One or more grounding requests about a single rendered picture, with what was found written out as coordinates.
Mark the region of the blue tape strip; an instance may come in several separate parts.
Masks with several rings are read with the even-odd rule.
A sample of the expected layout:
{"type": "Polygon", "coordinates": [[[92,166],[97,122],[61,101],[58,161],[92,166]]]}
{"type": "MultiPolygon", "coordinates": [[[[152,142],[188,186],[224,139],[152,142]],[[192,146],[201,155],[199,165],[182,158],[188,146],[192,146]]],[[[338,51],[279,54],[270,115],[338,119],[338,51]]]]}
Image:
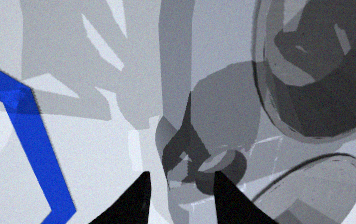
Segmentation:
{"type": "Polygon", "coordinates": [[[76,208],[31,89],[0,71],[0,102],[52,210],[41,224],[66,224],[76,208]]]}

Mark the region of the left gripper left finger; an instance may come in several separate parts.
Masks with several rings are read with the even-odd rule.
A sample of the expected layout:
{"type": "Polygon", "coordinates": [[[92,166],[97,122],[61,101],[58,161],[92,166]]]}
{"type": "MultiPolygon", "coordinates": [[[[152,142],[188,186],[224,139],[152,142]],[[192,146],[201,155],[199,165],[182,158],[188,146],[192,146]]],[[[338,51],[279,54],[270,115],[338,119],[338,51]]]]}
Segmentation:
{"type": "Polygon", "coordinates": [[[151,191],[150,172],[144,171],[108,209],[88,224],[148,224],[151,191]]]}

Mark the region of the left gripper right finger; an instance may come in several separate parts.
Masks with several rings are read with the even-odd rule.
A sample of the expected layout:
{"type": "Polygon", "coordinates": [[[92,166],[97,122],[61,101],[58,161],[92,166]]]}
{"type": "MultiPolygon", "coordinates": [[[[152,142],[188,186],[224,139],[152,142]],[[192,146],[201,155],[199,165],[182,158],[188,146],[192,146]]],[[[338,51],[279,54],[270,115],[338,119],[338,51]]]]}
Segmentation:
{"type": "Polygon", "coordinates": [[[221,171],[215,171],[217,224],[279,224],[254,205],[221,171]]]}

